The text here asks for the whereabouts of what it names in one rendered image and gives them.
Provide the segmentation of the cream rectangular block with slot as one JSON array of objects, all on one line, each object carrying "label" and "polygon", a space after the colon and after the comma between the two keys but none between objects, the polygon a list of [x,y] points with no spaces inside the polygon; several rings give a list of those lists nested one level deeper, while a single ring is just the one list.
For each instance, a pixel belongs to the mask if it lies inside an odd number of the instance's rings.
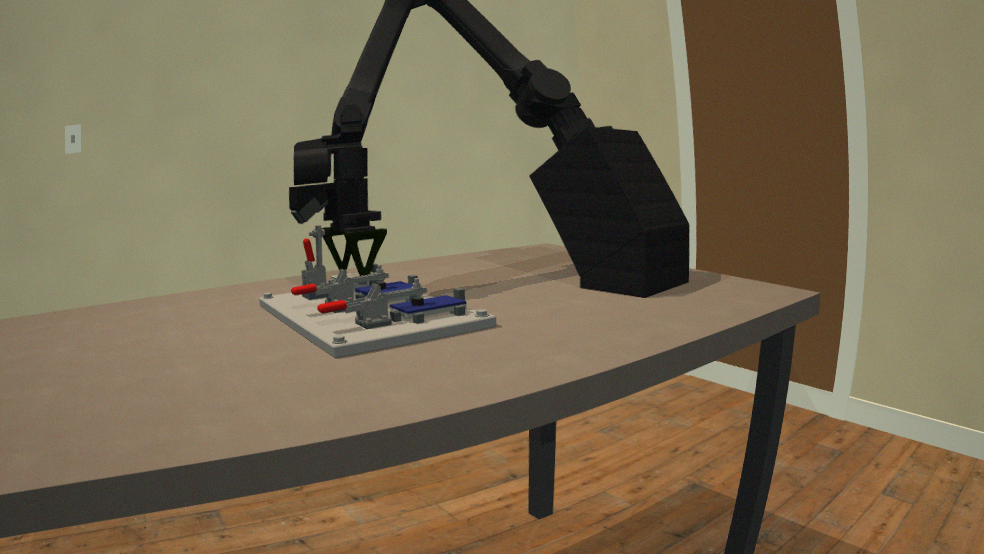
[{"label": "cream rectangular block with slot", "polygon": [[[337,276],[338,276],[338,275],[335,275],[335,276],[331,276],[331,279],[334,279],[334,280],[336,280],[336,278],[337,278]],[[357,273],[348,273],[348,274],[347,274],[347,277],[349,277],[349,278],[351,278],[351,277],[357,277],[357,276],[360,276],[360,275],[359,275],[359,274],[357,274]],[[354,283],[354,284],[353,284],[353,287],[354,287],[354,290],[355,290],[355,288],[359,288],[359,287],[366,287],[366,286],[370,286],[370,284],[369,284],[369,281],[366,281],[366,282],[360,282],[360,283]]]}]

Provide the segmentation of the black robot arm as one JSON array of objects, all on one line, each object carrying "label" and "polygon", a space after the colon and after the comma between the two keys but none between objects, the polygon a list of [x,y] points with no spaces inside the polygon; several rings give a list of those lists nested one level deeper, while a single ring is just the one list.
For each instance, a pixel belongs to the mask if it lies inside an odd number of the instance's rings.
[{"label": "black robot arm", "polygon": [[339,100],[331,135],[294,146],[294,185],[327,182],[333,153],[334,179],[348,180],[289,187],[289,208],[299,224],[324,207],[325,214],[359,213],[358,181],[353,180],[368,176],[368,148],[361,145],[368,115],[411,9],[426,4],[499,75],[517,102],[515,110],[522,122],[535,128],[549,126],[558,150],[586,127],[595,127],[590,118],[584,119],[567,78],[540,60],[527,59],[468,0],[385,0]]}]

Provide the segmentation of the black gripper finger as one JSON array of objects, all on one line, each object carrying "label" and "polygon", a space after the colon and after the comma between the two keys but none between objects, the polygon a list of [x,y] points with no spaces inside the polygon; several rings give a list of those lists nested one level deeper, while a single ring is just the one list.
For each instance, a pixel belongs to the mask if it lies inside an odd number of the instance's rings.
[{"label": "black gripper finger", "polygon": [[331,254],[333,256],[338,269],[339,270],[340,269],[347,270],[347,267],[348,267],[348,264],[349,264],[349,260],[350,260],[350,256],[351,256],[351,252],[349,250],[347,241],[346,241],[346,247],[345,247],[345,253],[344,253],[343,261],[341,261],[340,256],[339,256],[339,254],[337,252],[337,249],[336,249],[336,247],[334,245],[334,242],[332,240],[332,236],[344,235],[344,232],[334,231],[333,230],[333,227],[329,227],[329,228],[331,230],[330,237],[325,237],[325,238],[323,237],[323,239],[326,242],[326,244],[327,244],[327,246],[328,246],[328,248],[329,248],[329,250],[330,250],[330,252],[331,252]]},{"label": "black gripper finger", "polygon": [[[367,234],[367,235],[363,235],[363,234]],[[386,234],[387,234],[387,229],[383,229],[383,228],[375,229],[373,231],[344,233],[345,239],[347,241],[348,247],[350,249],[351,255],[353,257],[353,260],[355,262],[356,268],[360,276],[370,274],[375,258],[385,239]],[[374,241],[369,253],[366,266],[364,267],[360,257],[357,243],[360,240],[368,240],[368,239],[374,239]]]}]

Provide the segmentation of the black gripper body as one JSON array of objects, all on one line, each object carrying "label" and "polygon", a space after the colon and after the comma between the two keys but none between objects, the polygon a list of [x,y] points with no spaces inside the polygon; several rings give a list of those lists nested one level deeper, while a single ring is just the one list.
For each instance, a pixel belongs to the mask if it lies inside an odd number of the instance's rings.
[{"label": "black gripper body", "polygon": [[368,210],[368,178],[353,180],[353,182],[356,181],[358,181],[359,213],[344,215],[323,213],[324,221],[333,221],[333,224],[330,223],[333,230],[344,233],[373,231],[375,226],[370,226],[370,221],[381,220],[381,211]]}]

